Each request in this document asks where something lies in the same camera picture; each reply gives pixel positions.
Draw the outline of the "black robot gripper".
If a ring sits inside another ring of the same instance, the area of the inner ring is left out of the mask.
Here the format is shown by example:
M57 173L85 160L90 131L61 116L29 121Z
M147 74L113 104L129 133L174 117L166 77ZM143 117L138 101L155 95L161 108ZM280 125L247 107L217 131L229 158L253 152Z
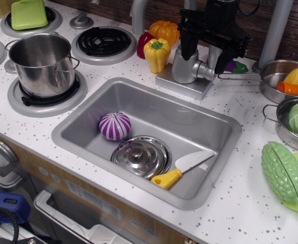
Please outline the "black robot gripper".
M222 74L233 58L244 57L252 37L237 25L238 11L240 1L207 1L204 11L182 9L178 30L183 59L195 54L199 40L218 47L215 74Z

